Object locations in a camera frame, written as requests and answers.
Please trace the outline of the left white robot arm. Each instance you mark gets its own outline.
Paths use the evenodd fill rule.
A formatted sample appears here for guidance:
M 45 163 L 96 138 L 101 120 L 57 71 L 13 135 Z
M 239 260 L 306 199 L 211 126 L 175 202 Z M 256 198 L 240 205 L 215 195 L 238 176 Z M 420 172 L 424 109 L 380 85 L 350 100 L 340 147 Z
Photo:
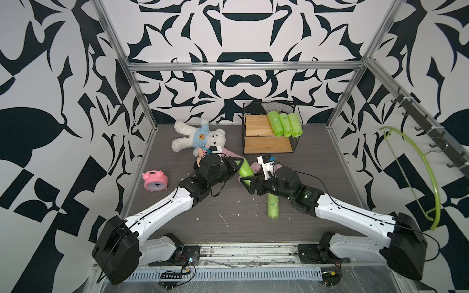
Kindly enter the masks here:
M 232 179 L 243 163 L 243 158 L 225 154 L 203 156 L 199 168 L 182 179 L 168 196 L 133 216 L 110 218 L 92 250 L 102 275 L 117 285 L 138 266 L 169 260 L 177 250 L 175 238 L 163 236 L 153 245 L 145 245 L 145 241 L 167 222 L 211 195 L 213 186 Z

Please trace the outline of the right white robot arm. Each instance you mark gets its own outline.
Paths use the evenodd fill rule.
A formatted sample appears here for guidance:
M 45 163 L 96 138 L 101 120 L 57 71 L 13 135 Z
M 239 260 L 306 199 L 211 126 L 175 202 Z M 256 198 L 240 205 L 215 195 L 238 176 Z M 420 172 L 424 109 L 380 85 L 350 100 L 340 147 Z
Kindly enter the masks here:
M 250 194 L 271 194 L 289 200 L 292 207 L 316 218 L 330 220 L 360 233 L 344 236 L 325 232 L 310 262 L 325 263 L 348 258 L 385 263 L 410 280 L 423 278 L 427 240 L 414 219 L 377 214 L 333 198 L 327 192 L 307 186 L 289 167 L 267 173 L 240 171 L 240 182 Z

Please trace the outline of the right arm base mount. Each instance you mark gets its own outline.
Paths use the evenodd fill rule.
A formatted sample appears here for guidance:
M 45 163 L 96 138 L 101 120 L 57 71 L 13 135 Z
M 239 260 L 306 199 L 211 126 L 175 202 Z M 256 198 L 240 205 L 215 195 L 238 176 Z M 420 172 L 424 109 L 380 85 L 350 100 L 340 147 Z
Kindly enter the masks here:
M 318 244 L 299 244 L 298 255 L 302 264 L 343 264 L 350 263 L 349 258 L 339 258 L 330 249 L 334 232 L 323 234 Z

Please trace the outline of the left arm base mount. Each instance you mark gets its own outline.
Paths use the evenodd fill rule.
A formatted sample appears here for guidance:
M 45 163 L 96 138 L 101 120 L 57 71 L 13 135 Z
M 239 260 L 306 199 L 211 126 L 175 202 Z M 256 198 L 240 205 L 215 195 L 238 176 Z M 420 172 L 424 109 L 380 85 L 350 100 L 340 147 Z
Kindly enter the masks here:
M 182 241 L 173 233 L 167 233 L 160 238 L 160 240 L 166 240 L 173 243 L 175 250 L 173 254 L 167 260 L 156 260 L 154 262 L 148 263 L 150 267 L 156 266 L 177 266 L 182 265 L 186 261 L 200 260 L 200 250 L 201 246 L 199 245 L 184 245 Z

